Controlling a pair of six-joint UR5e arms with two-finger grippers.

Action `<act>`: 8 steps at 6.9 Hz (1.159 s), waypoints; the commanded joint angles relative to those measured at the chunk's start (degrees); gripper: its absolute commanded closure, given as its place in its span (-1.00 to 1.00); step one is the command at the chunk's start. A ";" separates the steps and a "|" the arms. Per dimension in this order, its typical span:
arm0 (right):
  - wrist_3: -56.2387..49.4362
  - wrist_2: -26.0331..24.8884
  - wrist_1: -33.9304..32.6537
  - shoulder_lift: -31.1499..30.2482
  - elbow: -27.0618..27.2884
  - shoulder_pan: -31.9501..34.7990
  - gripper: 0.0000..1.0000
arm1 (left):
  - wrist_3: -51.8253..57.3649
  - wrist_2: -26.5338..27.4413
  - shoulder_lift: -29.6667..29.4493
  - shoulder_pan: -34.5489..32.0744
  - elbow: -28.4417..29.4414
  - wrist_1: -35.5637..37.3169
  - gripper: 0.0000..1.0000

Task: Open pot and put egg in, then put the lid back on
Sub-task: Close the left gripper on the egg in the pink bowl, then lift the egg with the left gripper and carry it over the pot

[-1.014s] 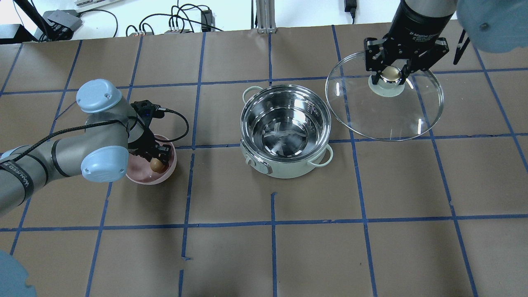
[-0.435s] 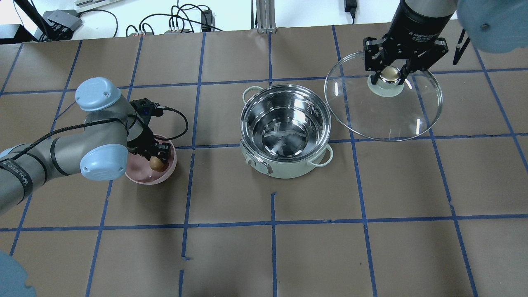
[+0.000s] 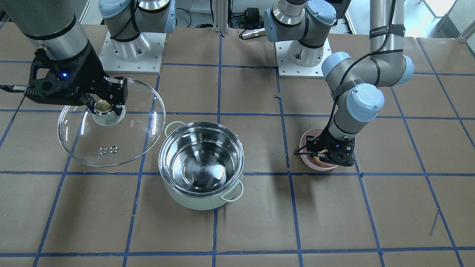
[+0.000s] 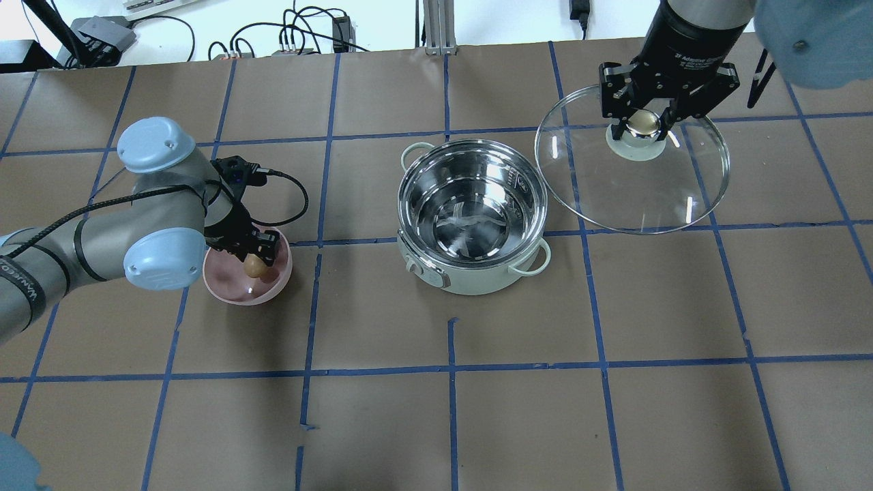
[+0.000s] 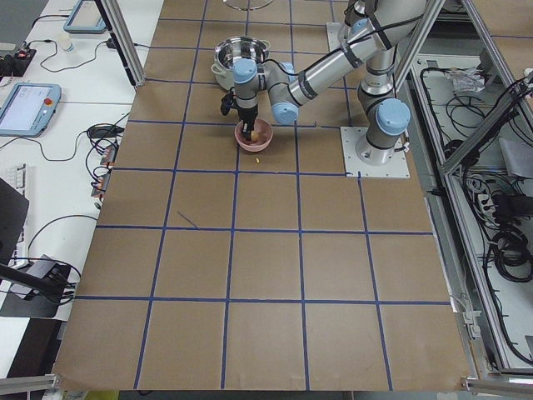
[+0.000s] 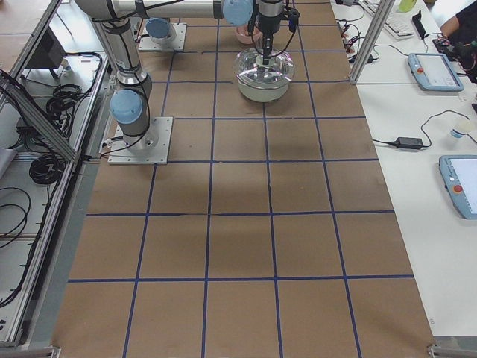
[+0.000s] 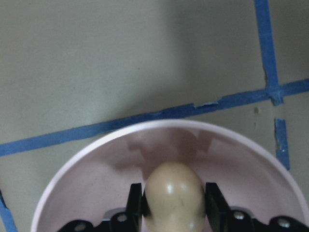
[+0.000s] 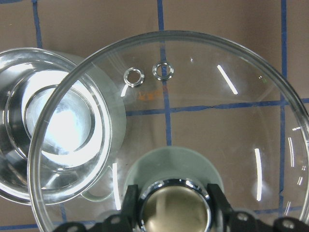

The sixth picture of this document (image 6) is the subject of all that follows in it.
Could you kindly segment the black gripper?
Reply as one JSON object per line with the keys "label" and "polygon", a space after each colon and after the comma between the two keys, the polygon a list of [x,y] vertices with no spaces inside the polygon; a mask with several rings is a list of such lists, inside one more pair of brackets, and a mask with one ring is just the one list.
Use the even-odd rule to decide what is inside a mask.
{"label": "black gripper", "polygon": [[280,27],[280,1],[258,1],[258,28],[262,32],[262,63],[267,66],[273,57],[273,36]]}

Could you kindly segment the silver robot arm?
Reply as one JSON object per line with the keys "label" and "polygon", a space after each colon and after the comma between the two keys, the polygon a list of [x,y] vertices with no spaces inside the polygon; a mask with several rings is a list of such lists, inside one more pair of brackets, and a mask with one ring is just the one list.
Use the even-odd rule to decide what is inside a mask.
{"label": "silver robot arm", "polygon": [[265,53],[272,55],[274,34],[285,18],[281,1],[78,1],[78,7],[101,27],[102,45],[116,64],[119,91],[110,102],[125,148],[144,154],[158,143],[151,130],[149,97],[151,76],[142,68],[139,52],[130,29],[130,17],[170,19],[186,17],[224,19],[233,26],[259,26]]}
{"label": "silver robot arm", "polygon": [[177,33],[170,19],[150,18],[145,23],[145,32],[142,36],[150,37],[154,43],[167,44],[176,39]]}

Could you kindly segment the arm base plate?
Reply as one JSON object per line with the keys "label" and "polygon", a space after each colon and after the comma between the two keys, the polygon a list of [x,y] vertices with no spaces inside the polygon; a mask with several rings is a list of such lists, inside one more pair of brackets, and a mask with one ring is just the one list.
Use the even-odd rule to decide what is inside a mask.
{"label": "arm base plate", "polygon": [[173,121],[171,116],[152,118],[146,134],[131,147],[128,146],[136,140],[124,136],[120,126],[116,125],[115,135],[122,136],[122,139],[113,142],[107,162],[110,165],[167,164]]}
{"label": "arm base plate", "polygon": [[142,52],[182,52],[186,40],[186,23],[166,23],[159,27],[147,24],[139,40]]}

